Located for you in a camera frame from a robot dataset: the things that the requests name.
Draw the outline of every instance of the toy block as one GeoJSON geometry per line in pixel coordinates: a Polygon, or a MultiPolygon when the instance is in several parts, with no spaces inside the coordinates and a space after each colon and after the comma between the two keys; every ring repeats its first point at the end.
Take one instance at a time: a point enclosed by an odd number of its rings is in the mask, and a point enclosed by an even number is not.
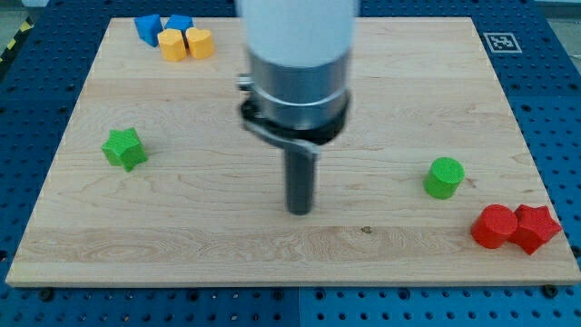
{"type": "Polygon", "coordinates": [[[157,46],[157,35],[163,30],[162,20],[159,15],[147,15],[134,19],[135,27],[139,38],[144,40],[148,45],[157,46]]]}
{"type": "Polygon", "coordinates": [[[470,232],[474,240],[488,249],[504,244],[518,227],[517,217],[504,205],[491,204],[472,224],[470,232]]]}
{"type": "Polygon", "coordinates": [[[157,35],[162,50],[162,57],[167,61],[179,62],[186,57],[185,43],[182,32],[174,29],[166,29],[157,35]]]}
{"type": "Polygon", "coordinates": [[[165,23],[165,28],[176,29],[182,32],[183,40],[185,41],[185,31],[193,27],[193,19],[189,16],[184,15],[172,15],[170,19],[165,23]]]}
{"type": "Polygon", "coordinates": [[[426,192],[437,199],[448,199],[464,179],[464,167],[452,158],[436,159],[424,180],[426,192]]]}
{"type": "Polygon", "coordinates": [[[210,30],[200,30],[191,27],[185,31],[185,38],[188,40],[192,57],[203,59],[213,55],[215,48],[210,30]]]}
{"type": "Polygon", "coordinates": [[[111,165],[121,165],[130,172],[135,165],[147,161],[147,155],[134,128],[124,131],[109,131],[109,140],[102,147],[111,165]]]}
{"type": "Polygon", "coordinates": [[[562,228],[553,218],[548,207],[532,208],[521,204],[515,211],[518,228],[508,239],[520,246],[528,255],[549,242],[562,228]]]}

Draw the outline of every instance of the blue pegboard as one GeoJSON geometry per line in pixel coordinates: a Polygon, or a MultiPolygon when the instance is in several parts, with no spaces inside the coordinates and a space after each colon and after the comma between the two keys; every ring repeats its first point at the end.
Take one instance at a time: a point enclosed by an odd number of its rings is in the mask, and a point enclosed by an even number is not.
{"type": "MultiPolygon", "coordinates": [[[[53,0],[0,84],[0,275],[5,278],[111,17],[233,16],[228,0],[53,0]]],[[[469,16],[511,33],[485,46],[566,236],[581,246],[581,77],[530,0],[366,0],[362,16],[469,16]]],[[[578,325],[581,287],[15,290],[0,326],[578,325]]]]}

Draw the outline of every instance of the red cylinder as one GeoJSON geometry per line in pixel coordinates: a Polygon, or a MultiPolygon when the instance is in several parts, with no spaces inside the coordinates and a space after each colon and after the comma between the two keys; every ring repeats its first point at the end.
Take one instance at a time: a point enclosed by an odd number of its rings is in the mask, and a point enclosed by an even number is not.
{"type": "Polygon", "coordinates": [[[484,208],[470,231],[478,244],[488,249],[497,249],[517,227],[517,217],[510,209],[504,205],[491,204],[484,208]]]}

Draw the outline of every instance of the wooden board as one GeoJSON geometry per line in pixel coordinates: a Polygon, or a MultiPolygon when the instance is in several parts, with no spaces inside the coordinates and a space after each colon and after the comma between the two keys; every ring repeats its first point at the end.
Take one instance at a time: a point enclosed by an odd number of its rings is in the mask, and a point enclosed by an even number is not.
{"type": "Polygon", "coordinates": [[[470,19],[358,21],[350,119],[322,147],[306,217],[284,211],[281,152],[241,129],[240,22],[196,24],[213,31],[217,54],[175,64],[138,40],[131,19],[112,20],[12,286],[579,282],[562,233],[533,256],[470,237],[490,203],[551,205],[470,19]],[[130,126],[149,161],[125,173],[100,148],[130,126]],[[443,155],[467,172],[447,201],[422,188],[443,155]]]}

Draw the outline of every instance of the green cylinder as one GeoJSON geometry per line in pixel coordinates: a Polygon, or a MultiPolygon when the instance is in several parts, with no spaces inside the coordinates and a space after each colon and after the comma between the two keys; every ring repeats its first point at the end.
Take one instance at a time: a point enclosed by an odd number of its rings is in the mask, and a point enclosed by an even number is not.
{"type": "Polygon", "coordinates": [[[436,159],[429,168],[424,180],[424,189],[437,199],[448,199],[464,179],[464,167],[458,161],[448,157],[436,159]]]}

